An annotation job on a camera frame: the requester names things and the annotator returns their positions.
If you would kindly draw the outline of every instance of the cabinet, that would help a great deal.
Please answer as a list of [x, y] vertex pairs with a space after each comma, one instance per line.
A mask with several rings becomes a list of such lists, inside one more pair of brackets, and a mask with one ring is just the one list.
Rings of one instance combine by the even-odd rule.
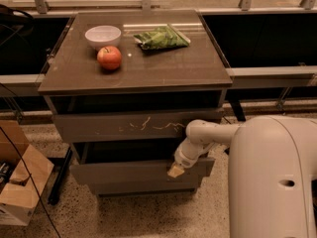
[[[190, 47], [142, 51], [133, 35], [164, 24], [185, 34]], [[122, 64], [111, 73], [84, 40], [98, 25], [122, 31]], [[76, 16], [39, 93], [79, 161], [70, 167], [76, 180], [95, 194], [113, 195], [197, 189], [212, 158], [177, 179], [166, 172], [189, 121], [221, 119], [231, 84], [195, 11], [116, 11]]]

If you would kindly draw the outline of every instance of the green chip bag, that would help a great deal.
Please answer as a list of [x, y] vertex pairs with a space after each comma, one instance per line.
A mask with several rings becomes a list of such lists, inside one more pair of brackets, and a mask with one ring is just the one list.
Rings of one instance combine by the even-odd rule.
[[161, 26], [150, 32], [134, 35], [143, 50], [161, 50], [188, 47], [190, 40], [172, 25]]

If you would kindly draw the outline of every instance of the table top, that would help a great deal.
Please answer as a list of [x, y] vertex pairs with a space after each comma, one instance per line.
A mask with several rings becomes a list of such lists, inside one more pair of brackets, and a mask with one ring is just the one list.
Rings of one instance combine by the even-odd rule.
[[[187, 36], [189, 47], [143, 51], [133, 35], [172, 24]], [[84, 38], [95, 26], [121, 29], [118, 49], [121, 66], [107, 72], [97, 53]], [[214, 89], [232, 84], [210, 38], [195, 11], [114, 11], [79, 13], [53, 59], [39, 93], [42, 95], [90, 95]]]

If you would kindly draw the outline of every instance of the bowl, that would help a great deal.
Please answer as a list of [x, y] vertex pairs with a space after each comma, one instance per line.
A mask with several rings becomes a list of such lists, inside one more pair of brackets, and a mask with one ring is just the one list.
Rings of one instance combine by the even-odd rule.
[[114, 26], [98, 26], [89, 29], [85, 33], [88, 44], [99, 51], [105, 46], [118, 47], [121, 40], [121, 31]]

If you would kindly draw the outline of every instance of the concrete floor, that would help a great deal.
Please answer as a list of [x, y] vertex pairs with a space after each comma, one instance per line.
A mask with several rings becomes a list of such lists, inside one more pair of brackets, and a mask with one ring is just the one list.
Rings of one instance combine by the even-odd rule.
[[[261, 114], [280, 114], [317, 118], [315, 102], [285, 103], [279, 111], [274, 103], [243, 105], [247, 119]], [[224, 123], [237, 122], [229, 105]], [[53, 124], [22, 125], [30, 142], [48, 157], [64, 156], [63, 143]], [[228, 156], [219, 146], [210, 156], [216, 159], [211, 176], [205, 178], [196, 193], [151, 194], [122, 197], [96, 197], [85, 185], [78, 185], [67, 174], [57, 205], [48, 204], [56, 173], [52, 173], [42, 195], [60, 237], [212, 237], [229, 238]], [[0, 237], [51, 238], [54, 232], [39, 204], [27, 227], [0, 226]]]

